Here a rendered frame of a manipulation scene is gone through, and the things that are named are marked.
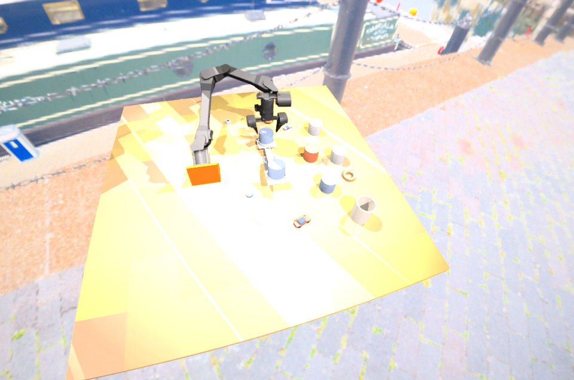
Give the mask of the white round dish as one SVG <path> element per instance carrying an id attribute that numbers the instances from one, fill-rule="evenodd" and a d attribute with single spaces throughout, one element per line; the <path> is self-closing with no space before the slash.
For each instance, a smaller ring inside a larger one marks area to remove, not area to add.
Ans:
<path id="1" fill-rule="evenodd" d="M 255 207 L 252 215 L 256 223 L 267 226 L 276 221 L 278 212 L 272 204 L 261 203 Z"/>

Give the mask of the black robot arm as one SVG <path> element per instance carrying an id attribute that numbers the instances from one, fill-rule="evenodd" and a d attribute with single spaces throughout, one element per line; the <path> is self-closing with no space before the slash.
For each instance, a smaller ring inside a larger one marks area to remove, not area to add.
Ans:
<path id="1" fill-rule="evenodd" d="M 254 75 L 227 64 L 202 70 L 200 72 L 200 122 L 196 131 L 195 141 L 190 145 L 193 154 L 193 166 L 211 163 L 210 153 L 208 153 L 207 149 L 213 141 L 213 131 L 209 127 L 212 92 L 215 88 L 215 83 L 225 77 L 232 77 L 251 84 L 262 91 L 257 94 L 257 99 L 261 100 L 261 105 L 255 104 L 254 108 L 255 112 L 259 112 L 259 116 L 261 116 L 261 108 L 271 110 L 274 107 L 274 99 L 278 107 L 291 107 L 292 105 L 291 92 L 279 91 L 271 77 Z"/>

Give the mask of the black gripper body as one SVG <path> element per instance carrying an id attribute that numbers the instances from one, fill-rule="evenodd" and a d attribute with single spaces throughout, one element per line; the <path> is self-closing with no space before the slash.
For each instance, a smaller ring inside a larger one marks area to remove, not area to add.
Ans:
<path id="1" fill-rule="evenodd" d="M 277 113 L 277 115 L 273 115 L 273 114 L 274 114 L 274 107 L 271 110 L 264 110 L 261 108 L 261 117 L 260 118 L 255 118 L 255 115 L 247 115 L 247 117 L 246 117 L 247 126 L 252 127 L 252 126 L 256 126 L 256 122 L 272 121 L 272 120 L 278 120 L 279 123 L 281 123 L 281 124 L 288 123 L 288 116 L 287 116 L 286 112 Z"/>

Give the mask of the red toy car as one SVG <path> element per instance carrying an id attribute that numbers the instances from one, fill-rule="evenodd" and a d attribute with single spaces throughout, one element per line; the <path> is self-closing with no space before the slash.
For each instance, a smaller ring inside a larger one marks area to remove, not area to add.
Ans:
<path id="1" fill-rule="evenodd" d="M 300 228 L 303 224 L 309 223 L 310 220 L 311 220 L 311 217 L 307 214 L 307 215 L 302 216 L 299 219 L 296 219 L 294 221 L 294 225 L 296 228 Z"/>

